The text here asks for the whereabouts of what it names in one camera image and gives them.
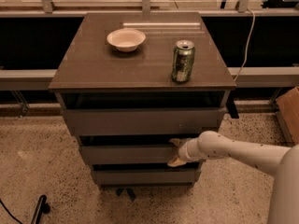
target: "bottom drawer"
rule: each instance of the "bottom drawer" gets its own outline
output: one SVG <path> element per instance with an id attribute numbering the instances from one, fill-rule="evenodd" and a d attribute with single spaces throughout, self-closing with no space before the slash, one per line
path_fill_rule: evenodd
<path id="1" fill-rule="evenodd" d="M 196 181 L 198 181 L 198 178 L 201 174 L 201 163 L 192 164 L 194 167 L 197 167 L 134 170 L 105 170 L 105 168 L 102 170 L 97 170 L 98 168 L 94 168 L 92 171 L 92 177 L 94 182 L 99 186 L 192 186 Z"/>

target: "can lid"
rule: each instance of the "can lid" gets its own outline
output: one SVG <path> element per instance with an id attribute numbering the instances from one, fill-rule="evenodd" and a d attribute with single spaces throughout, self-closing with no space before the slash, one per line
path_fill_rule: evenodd
<path id="1" fill-rule="evenodd" d="M 194 48 L 194 43 L 190 40 L 180 40 L 177 41 L 176 46 L 180 49 L 192 49 Z"/>

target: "cabinet top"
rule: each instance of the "cabinet top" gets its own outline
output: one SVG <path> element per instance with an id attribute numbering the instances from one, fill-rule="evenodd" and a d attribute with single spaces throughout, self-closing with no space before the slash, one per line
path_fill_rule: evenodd
<path id="1" fill-rule="evenodd" d="M 123 27 L 146 35 L 133 52 L 117 51 L 107 35 Z M 173 49 L 191 40 L 195 57 L 191 80 L 171 79 Z M 87 14 L 52 82 L 51 91 L 232 90 L 235 83 L 201 17 L 196 12 Z"/>

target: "black cable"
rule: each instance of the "black cable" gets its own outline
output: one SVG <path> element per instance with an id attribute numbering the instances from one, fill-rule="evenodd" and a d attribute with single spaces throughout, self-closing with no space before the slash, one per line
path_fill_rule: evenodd
<path id="1" fill-rule="evenodd" d="M 18 219 L 16 219 L 10 212 L 9 210 L 6 208 L 6 206 L 3 204 L 2 200 L 0 199 L 0 204 L 3 205 L 4 209 L 9 213 L 9 215 L 14 219 L 16 220 L 19 224 L 22 224 Z"/>

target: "gray drawer front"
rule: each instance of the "gray drawer front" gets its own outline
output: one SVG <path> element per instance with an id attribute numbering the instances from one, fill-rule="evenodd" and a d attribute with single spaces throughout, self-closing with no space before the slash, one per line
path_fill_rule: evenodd
<path id="1" fill-rule="evenodd" d="M 172 145 L 80 147 L 87 165 L 166 163 L 173 157 Z"/>
<path id="2" fill-rule="evenodd" d="M 218 128 L 225 108 L 65 110 L 64 119 L 72 135 L 128 135 L 200 133 Z"/>
<path id="3" fill-rule="evenodd" d="M 98 185 L 142 185 L 142 184 L 193 184 L 200 175 L 200 170 L 180 172 L 132 171 L 102 172 L 92 171 L 92 177 Z"/>

